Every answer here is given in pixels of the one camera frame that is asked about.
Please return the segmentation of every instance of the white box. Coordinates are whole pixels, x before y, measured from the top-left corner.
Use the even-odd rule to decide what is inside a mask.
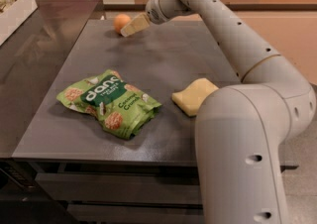
[[[0,46],[37,8],[36,0],[17,0],[0,14]]]

